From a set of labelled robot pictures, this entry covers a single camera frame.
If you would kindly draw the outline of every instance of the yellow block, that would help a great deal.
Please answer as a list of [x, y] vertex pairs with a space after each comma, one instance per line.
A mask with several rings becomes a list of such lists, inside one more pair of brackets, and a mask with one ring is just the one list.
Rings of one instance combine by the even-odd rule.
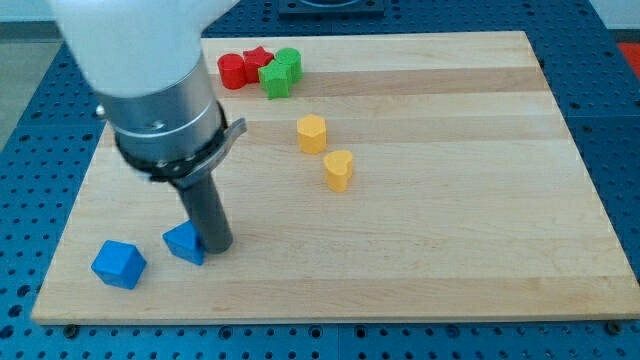
[[298, 120], [298, 144], [307, 154], [318, 154], [327, 148], [327, 125], [323, 117], [309, 114]]
[[324, 179], [335, 192], [347, 190], [353, 175], [353, 154], [348, 150], [332, 151], [324, 157]]

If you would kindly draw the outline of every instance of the green block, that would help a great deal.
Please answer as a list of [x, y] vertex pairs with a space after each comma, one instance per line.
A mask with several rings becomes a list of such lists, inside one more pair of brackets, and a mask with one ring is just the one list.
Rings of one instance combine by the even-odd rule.
[[302, 79], [302, 57], [294, 48], [284, 48], [276, 53], [276, 62], [287, 65], [291, 69], [291, 83], [295, 84]]
[[288, 66], [272, 61], [258, 69], [258, 78], [269, 99], [289, 97], [291, 71]]

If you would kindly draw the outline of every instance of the toy block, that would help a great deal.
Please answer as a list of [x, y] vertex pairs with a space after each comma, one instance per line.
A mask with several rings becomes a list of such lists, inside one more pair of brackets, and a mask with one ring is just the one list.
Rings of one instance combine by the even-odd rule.
[[258, 69], [269, 65], [274, 56], [266, 51], [262, 46], [253, 50], [244, 51], [244, 71], [247, 83], [257, 83], [260, 81]]
[[204, 263], [204, 249], [191, 221], [184, 222], [162, 235], [171, 253], [196, 265]]
[[327, 125], [323, 117], [309, 114], [298, 120], [298, 145], [307, 154], [318, 154], [327, 148]]
[[291, 69], [291, 84], [295, 84], [302, 79], [302, 60], [300, 52], [293, 48], [284, 48], [276, 53], [275, 59], [282, 65]]
[[333, 151], [324, 157], [325, 181], [329, 189], [344, 192], [353, 176], [353, 154], [351, 151]]
[[260, 86], [267, 92], [269, 99], [289, 97], [291, 68], [272, 61], [258, 69]]
[[236, 90], [247, 84], [244, 70], [244, 59], [238, 54], [225, 54], [218, 59], [218, 71], [222, 85]]
[[91, 270], [107, 285], [133, 289], [147, 261], [135, 245], [107, 240], [96, 256]]

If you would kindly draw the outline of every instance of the blue perforated surface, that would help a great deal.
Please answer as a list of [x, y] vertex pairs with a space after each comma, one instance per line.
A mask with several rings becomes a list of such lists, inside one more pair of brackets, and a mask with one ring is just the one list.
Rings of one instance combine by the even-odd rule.
[[[386, 0], [384, 17], [278, 19], [243, 1], [209, 37], [525, 30], [640, 275], [638, 80], [588, 2]], [[0, 359], [640, 358], [640, 322], [40, 327], [29, 313], [97, 144], [97, 105], [63, 47], [0, 154]]]

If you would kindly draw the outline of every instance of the blue cube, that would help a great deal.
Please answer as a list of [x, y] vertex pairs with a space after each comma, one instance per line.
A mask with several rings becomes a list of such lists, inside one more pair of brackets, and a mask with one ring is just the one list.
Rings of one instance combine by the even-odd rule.
[[131, 290], [136, 287], [146, 265], [147, 261], [135, 245], [107, 240], [91, 264], [91, 270], [105, 284]]
[[200, 245], [199, 235], [191, 221], [167, 231], [162, 238], [174, 256], [196, 265], [204, 263], [204, 249]]

